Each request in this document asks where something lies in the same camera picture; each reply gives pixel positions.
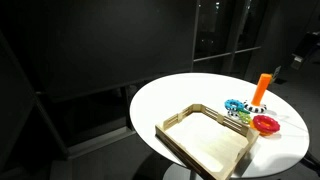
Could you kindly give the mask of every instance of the glass panel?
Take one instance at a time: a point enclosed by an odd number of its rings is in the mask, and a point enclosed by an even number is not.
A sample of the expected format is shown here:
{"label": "glass panel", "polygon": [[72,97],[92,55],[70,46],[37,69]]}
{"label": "glass panel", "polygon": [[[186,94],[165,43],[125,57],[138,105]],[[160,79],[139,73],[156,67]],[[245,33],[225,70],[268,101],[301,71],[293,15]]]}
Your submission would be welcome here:
{"label": "glass panel", "polygon": [[234,56],[234,64],[230,76],[238,79],[244,79],[251,58],[251,54],[252,51],[248,51],[236,54]]}
{"label": "glass panel", "polygon": [[200,0],[194,59],[225,53],[235,3]]}
{"label": "glass panel", "polygon": [[238,50],[254,47],[266,7],[266,0],[250,1],[238,40]]}
{"label": "glass panel", "polygon": [[221,74],[225,56],[193,63],[193,72]]}

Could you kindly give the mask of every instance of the colorful toy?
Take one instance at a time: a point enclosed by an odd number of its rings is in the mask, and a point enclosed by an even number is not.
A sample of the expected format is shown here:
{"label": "colorful toy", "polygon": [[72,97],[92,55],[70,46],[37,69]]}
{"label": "colorful toy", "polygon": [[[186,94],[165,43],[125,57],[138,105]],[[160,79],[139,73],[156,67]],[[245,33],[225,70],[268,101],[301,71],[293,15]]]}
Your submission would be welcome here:
{"label": "colorful toy", "polygon": [[229,110],[228,111],[228,115],[229,117],[235,119],[235,120],[238,120],[239,119],[239,114],[237,111],[232,111],[232,110]]}
{"label": "colorful toy", "polygon": [[278,122],[271,117],[257,115],[250,122],[250,127],[260,131],[260,135],[269,136],[280,130]]}
{"label": "colorful toy", "polygon": [[251,104],[246,103],[245,109],[247,109],[250,112],[254,113],[263,113],[267,109],[267,106],[264,104],[260,104],[261,99],[264,95],[264,92],[266,91],[270,80],[272,78],[271,74],[261,74],[256,92],[254,94],[254,97],[251,101]]}
{"label": "colorful toy", "polygon": [[244,113],[242,111],[239,111],[238,114],[239,114],[239,117],[240,117],[242,123],[249,124],[249,122],[252,121],[249,114]]}
{"label": "colorful toy", "polygon": [[242,102],[234,99],[229,99],[224,103],[227,110],[237,111],[238,109],[243,109],[244,105]]}
{"label": "colorful toy", "polygon": [[224,106],[228,110],[229,117],[235,120],[240,119],[245,124],[248,124],[251,120],[249,116],[250,112],[244,109],[244,104],[240,101],[235,99],[229,99],[224,103]]}
{"label": "colorful toy", "polygon": [[265,104],[261,104],[260,106],[253,106],[248,103],[248,101],[245,101],[244,108],[249,110],[250,112],[254,113],[264,113],[267,110],[267,106]]}

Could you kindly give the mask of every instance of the orange cylinder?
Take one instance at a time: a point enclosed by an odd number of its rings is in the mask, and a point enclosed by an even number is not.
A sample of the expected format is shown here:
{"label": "orange cylinder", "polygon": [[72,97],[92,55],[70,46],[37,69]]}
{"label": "orange cylinder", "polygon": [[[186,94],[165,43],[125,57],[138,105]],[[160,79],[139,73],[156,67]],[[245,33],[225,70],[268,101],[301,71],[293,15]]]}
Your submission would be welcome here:
{"label": "orange cylinder", "polygon": [[254,93],[251,104],[254,106],[260,106],[261,99],[266,91],[272,76],[271,74],[261,74],[256,92]]}

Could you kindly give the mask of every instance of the stacking ring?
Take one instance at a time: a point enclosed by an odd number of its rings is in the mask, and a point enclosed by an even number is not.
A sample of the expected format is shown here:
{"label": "stacking ring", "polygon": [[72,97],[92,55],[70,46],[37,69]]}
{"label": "stacking ring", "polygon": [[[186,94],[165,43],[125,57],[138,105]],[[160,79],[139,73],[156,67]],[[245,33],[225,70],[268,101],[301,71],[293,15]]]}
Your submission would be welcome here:
{"label": "stacking ring", "polygon": [[224,106],[227,110],[237,111],[238,109],[243,109],[244,105],[242,102],[234,99],[229,99],[224,103]]}
{"label": "stacking ring", "polygon": [[242,123],[248,124],[252,120],[250,115],[247,113],[239,111],[238,114],[239,114],[239,117],[240,117]]}
{"label": "stacking ring", "polygon": [[232,111],[232,110],[229,110],[228,111],[228,115],[229,117],[235,119],[235,120],[238,120],[239,119],[239,114],[237,111]]}
{"label": "stacking ring", "polygon": [[260,106],[254,106],[245,101],[244,108],[253,113],[264,113],[267,110],[267,106],[265,104],[261,104]]}
{"label": "stacking ring", "polygon": [[277,121],[268,116],[257,115],[253,118],[254,127],[264,134],[272,134],[280,130]]}

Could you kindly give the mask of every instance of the wooden tray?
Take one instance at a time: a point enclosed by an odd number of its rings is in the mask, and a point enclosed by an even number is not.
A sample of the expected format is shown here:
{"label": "wooden tray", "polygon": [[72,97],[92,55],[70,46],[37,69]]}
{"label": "wooden tray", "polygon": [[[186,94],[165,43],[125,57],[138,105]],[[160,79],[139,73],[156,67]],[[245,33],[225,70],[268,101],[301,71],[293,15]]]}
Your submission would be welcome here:
{"label": "wooden tray", "polygon": [[229,179],[259,132],[193,104],[156,125],[156,136],[203,179]]}

